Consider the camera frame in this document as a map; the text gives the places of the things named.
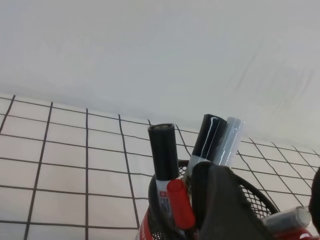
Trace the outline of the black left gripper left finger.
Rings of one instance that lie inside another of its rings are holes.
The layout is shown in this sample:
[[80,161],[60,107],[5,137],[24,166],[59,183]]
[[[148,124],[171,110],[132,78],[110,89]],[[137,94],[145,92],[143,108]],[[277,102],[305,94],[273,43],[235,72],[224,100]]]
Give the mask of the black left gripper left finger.
[[273,240],[261,219],[277,213],[255,186],[226,166],[211,164],[199,240]]

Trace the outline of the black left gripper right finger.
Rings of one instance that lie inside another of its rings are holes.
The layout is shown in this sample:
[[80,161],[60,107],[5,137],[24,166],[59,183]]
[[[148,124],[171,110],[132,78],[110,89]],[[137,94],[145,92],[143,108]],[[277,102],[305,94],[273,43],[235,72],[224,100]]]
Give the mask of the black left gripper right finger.
[[320,224],[320,169],[314,175],[311,186],[311,198],[308,205],[314,225]]

